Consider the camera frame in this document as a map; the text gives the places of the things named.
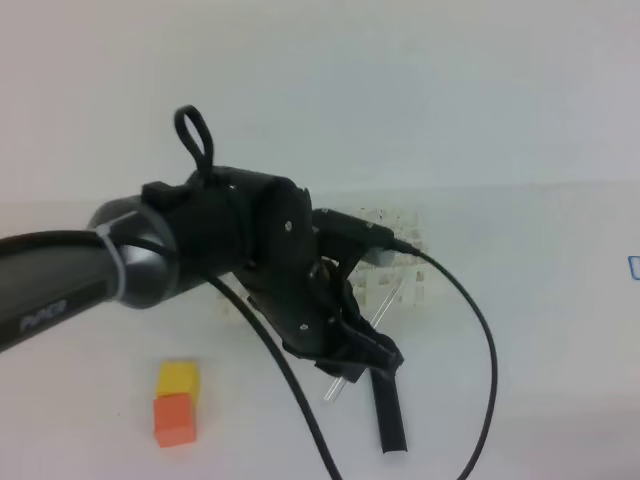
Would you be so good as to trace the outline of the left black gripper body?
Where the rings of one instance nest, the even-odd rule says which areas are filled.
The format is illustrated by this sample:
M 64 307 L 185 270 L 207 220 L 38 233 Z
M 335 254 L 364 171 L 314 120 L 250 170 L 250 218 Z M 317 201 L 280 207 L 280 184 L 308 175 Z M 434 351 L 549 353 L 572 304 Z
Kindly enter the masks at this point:
M 348 280 L 356 265 L 314 249 L 264 250 L 239 270 L 239 281 L 284 349 L 313 361 L 314 355 L 347 349 L 344 322 L 366 321 Z

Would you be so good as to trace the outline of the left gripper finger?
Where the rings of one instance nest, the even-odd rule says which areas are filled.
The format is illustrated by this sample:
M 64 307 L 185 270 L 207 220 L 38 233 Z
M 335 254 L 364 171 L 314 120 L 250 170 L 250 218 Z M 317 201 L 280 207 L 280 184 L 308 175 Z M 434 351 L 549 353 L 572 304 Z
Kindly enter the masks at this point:
M 395 373 L 404 357 L 395 342 L 361 320 L 355 324 L 344 322 L 347 350 L 344 355 L 344 371 L 362 373 L 365 369 L 381 373 Z
M 353 349 L 343 349 L 331 354 L 314 355 L 315 366 L 324 373 L 356 383 L 368 368 L 361 353 Z

